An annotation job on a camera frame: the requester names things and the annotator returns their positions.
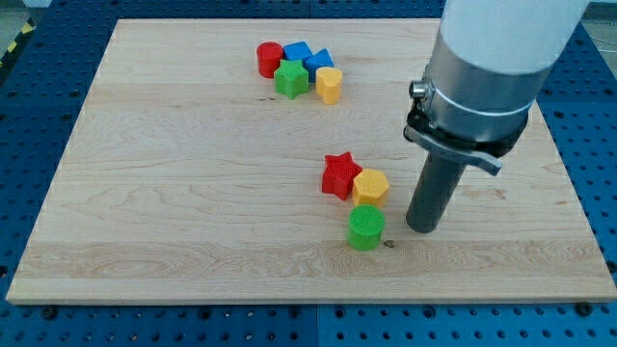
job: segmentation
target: plastic block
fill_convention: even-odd
[[[356,206],[370,204],[382,207],[388,198],[386,175],[377,170],[364,169],[354,178],[353,200]]]
[[[304,42],[291,43],[282,48],[285,52],[285,59],[288,61],[301,60],[302,63],[312,56],[309,45]]]
[[[277,93],[283,93],[291,100],[309,91],[309,72],[302,67],[300,60],[281,60],[281,67],[275,71],[274,78]]]
[[[335,194],[341,200],[347,200],[354,177],[361,171],[362,167],[354,163],[350,152],[326,155],[326,170],[322,176],[321,191]]]
[[[386,218],[379,208],[360,205],[349,214],[347,242],[358,251],[373,250],[382,238]]]
[[[257,48],[257,65],[259,74],[265,78],[274,78],[274,72],[281,66],[282,46],[276,42],[264,42]]]
[[[310,83],[315,83],[315,73],[320,67],[335,67],[328,49],[320,50],[305,61],[305,68],[308,71],[308,81]]]
[[[316,92],[321,95],[324,103],[336,104],[340,100],[340,86],[343,71],[335,67],[320,67],[317,69]]]

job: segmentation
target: blue block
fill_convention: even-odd
[[[315,73],[320,67],[335,67],[330,52],[326,48],[315,53],[315,55],[305,61],[305,68],[308,70],[308,81],[310,83],[315,83]]]
[[[301,60],[304,63],[307,58],[312,56],[309,45],[304,41],[283,46],[282,50],[285,52],[285,59],[290,62]]]

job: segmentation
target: green cube block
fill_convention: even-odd
[[[277,93],[283,93],[291,100],[309,91],[309,72],[301,60],[281,60],[281,67],[274,72],[274,80]]]
[[[358,251],[373,250],[382,238],[386,218],[373,205],[360,205],[349,215],[347,242]]]

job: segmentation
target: wood grain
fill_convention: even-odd
[[[283,34],[279,30],[288,28]],[[14,304],[545,303],[617,296],[534,106],[499,177],[469,168],[438,229],[404,215],[426,152],[402,137],[436,20],[120,20],[14,277]],[[326,106],[255,74],[263,40],[329,47]],[[374,252],[324,154],[383,170]]]

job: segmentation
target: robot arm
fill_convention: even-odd
[[[495,175],[589,0],[447,0],[431,60],[410,86],[405,138],[429,151],[407,224],[430,232],[465,170]]]

